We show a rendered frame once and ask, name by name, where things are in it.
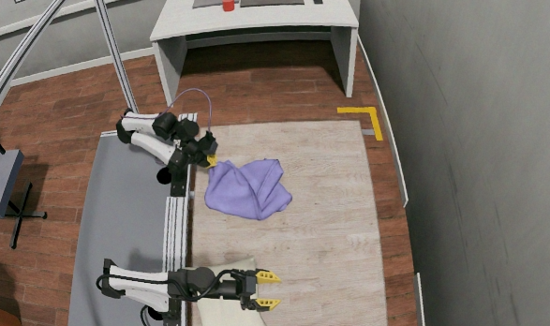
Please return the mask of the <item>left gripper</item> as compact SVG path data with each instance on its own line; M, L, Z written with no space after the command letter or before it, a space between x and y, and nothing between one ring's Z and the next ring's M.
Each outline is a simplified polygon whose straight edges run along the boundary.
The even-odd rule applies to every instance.
M196 153L196 150L199 146L199 141L196 141L194 138L188 141L187 145L185 147L182 147L182 150L185 151L187 154L190 155L188 161L186 162L187 165L189 164L195 164L197 162L197 165L204 167L206 169L216 166L216 154L215 155L205 155L202 151L199 151ZM211 156L211 157L210 157ZM191 159L191 157L193 159ZM209 160L210 159L210 160ZM192 160L192 161L190 161Z

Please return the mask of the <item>beige pillow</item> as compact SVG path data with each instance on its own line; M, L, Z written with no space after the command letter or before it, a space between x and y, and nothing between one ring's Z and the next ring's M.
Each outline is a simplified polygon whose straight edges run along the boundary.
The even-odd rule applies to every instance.
M255 270L257 268L256 256L237 260L235 262L206 266L211 269L216 279L222 283L222 279L235 280L230 277L227 270ZM222 296L218 299L205 299L198 293L198 302L196 303L201 315L202 326L267 326L260 312L248 309L242 310L240 301L223 300Z

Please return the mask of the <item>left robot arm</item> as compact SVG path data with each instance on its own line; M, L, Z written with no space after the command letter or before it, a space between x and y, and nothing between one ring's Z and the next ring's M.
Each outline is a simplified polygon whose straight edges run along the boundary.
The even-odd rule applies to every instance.
M187 153L179 148L169 146L147 134L151 132L163 140L170 140L178 147L185 147L189 140L199 134L199 126L195 121L189 121L186 117L179 121L171 112L165 112L156 119L159 114L145 115L132 113L131 108L124 112L124 119L119 119L116 124L118 139L125 144L136 144L148 152L160 158L169 168L171 173L171 197L184 198L186 196L188 165ZM135 118L133 118L133 116ZM139 118L136 118L139 117ZM142 118L145 117L145 118ZM139 131L138 131L139 130ZM196 153L202 151L205 155L214 155L218 147L213 133L206 130L205 138L200 140Z

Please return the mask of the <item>purple cloth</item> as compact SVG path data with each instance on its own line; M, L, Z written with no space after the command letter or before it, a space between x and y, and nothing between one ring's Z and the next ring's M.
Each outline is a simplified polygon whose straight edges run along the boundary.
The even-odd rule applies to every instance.
M209 168L205 204L227 215L264 220L292 201L278 182L283 174L278 159L255 160L239 169L229 160L218 161Z

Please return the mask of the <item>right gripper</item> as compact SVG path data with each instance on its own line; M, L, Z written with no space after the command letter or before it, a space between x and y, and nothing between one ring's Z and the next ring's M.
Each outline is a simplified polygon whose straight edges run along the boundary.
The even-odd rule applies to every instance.
M256 284L267 284L267 283L280 283L281 280L269 270L263 270L256 268L255 270L249 271L249 276L256 277ZM263 276L263 277L261 277ZM273 278L273 279L270 279ZM242 310L250 310L257 312L272 311L281 300L270 300L270 299L251 299L250 296L236 296L236 280L226 280L222 279L222 298L223 300L233 300L240 301ZM269 304L270 303L270 304ZM252 307L253 309L252 309ZM256 308L257 307L257 308Z

